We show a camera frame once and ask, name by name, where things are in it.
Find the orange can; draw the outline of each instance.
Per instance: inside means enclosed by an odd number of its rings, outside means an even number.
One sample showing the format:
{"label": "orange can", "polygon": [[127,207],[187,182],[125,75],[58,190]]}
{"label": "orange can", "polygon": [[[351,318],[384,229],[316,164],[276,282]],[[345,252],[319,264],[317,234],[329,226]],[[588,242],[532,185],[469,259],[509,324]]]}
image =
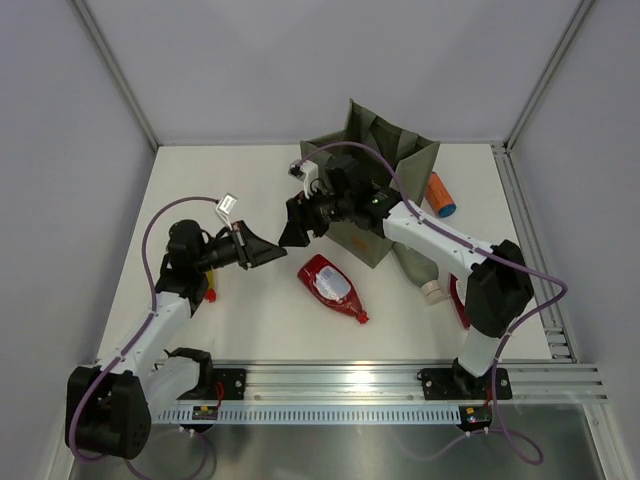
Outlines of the orange can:
{"label": "orange can", "polygon": [[453,198],[451,198],[449,191],[436,172],[433,172],[429,177],[425,198],[440,218],[448,217],[456,211],[456,204]]}

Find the robotic arm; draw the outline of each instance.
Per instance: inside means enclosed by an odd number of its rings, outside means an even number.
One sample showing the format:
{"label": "robotic arm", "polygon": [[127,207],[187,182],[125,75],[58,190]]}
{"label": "robotic arm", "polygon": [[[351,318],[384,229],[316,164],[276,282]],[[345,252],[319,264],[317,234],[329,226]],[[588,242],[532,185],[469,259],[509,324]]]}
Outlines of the robotic arm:
{"label": "robotic arm", "polygon": [[[533,297],[529,276],[477,253],[476,248],[524,265],[520,248],[504,240],[498,246],[474,239],[448,225],[431,219],[436,231],[425,228],[414,212],[391,187],[378,188],[364,169],[349,155],[333,157],[325,166],[324,188],[312,190],[309,176],[315,166],[292,164],[291,175],[302,180],[305,189],[287,201],[288,222],[280,246],[305,247],[311,231],[319,237],[329,225],[351,221],[381,238],[400,242],[444,265],[464,285],[465,313],[471,328],[462,352],[454,362],[456,383],[461,391],[472,389],[474,379],[482,377],[493,363],[496,350],[509,324],[520,315]],[[410,202],[421,218],[426,212]],[[450,237],[465,239],[462,246]]]}
{"label": "robotic arm", "polygon": [[[286,254],[283,248],[254,235],[243,221],[231,224],[206,243],[194,220],[174,224],[155,285],[153,321],[149,321],[150,308],[113,352],[95,366],[77,367],[69,377],[67,445],[69,436],[74,435],[80,449],[132,459],[144,448],[152,419],[176,399],[217,398],[208,352],[179,348],[158,370],[153,369],[154,362],[202,303],[208,288],[207,271],[232,263],[255,268]],[[72,418],[88,389],[132,341],[133,348],[89,396],[72,429]]]}

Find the white table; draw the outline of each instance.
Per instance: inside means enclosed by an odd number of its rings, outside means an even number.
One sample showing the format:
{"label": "white table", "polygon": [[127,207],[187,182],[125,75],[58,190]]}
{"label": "white table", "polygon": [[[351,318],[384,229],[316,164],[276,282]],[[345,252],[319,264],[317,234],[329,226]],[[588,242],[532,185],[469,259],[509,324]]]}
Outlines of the white table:
{"label": "white table", "polygon": [[[149,304],[140,245],[155,212],[180,197],[221,198],[231,192],[239,198],[233,219],[245,220],[256,235],[277,243],[286,220],[285,200],[301,189],[301,183],[287,175],[287,166],[299,155],[296,145],[160,149],[99,356],[116,346]],[[447,223],[477,238],[516,241],[488,145],[442,145],[435,171],[458,205]],[[197,220],[212,233],[221,227],[210,203],[191,202],[166,212],[149,239],[155,275],[169,227],[185,218]],[[316,253],[352,280],[371,318],[366,325],[324,307],[298,281],[297,271]],[[289,249],[287,257],[253,270],[230,265],[216,272],[216,283],[218,300],[204,302],[169,349],[188,346],[211,351],[215,359],[243,361],[442,360],[458,355],[466,335],[450,302],[427,306],[391,252],[370,269],[327,238],[315,239],[304,249]],[[550,358],[539,318],[518,330],[503,358]]]}

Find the red cap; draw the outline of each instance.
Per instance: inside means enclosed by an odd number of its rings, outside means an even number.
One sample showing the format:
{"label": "red cap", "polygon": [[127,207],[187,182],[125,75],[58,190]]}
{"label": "red cap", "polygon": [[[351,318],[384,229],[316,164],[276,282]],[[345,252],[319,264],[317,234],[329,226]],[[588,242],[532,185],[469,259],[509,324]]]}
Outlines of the red cap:
{"label": "red cap", "polygon": [[362,324],[365,324],[369,321],[369,316],[367,315],[367,312],[365,312],[364,310],[360,310],[356,315],[356,320],[358,320],[358,322]]}
{"label": "red cap", "polygon": [[218,295],[216,295],[216,291],[213,288],[210,288],[209,290],[207,290],[207,293],[204,294],[204,298],[209,303],[213,303],[216,301],[216,298],[218,298]]}

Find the gray wall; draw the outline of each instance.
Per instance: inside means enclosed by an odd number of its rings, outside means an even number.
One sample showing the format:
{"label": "gray wall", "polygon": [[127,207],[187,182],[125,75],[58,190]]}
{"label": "gray wall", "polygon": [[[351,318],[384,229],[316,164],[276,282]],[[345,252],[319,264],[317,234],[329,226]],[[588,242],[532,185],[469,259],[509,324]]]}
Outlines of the gray wall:
{"label": "gray wall", "polygon": [[0,65],[0,476],[32,480],[153,157],[64,0],[0,3]]}
{"label": "gray wall", "polygon": [[549,256],[571,288],[564,305],[581,357],[599,365],[635,449],[639,79],[640,2],[598,2],[515,148]]}
{"label": "gray wall", "polygon": [[164,143],[297,141],[349,97],[440,140],[502,139],[577,0],[88,0]]}

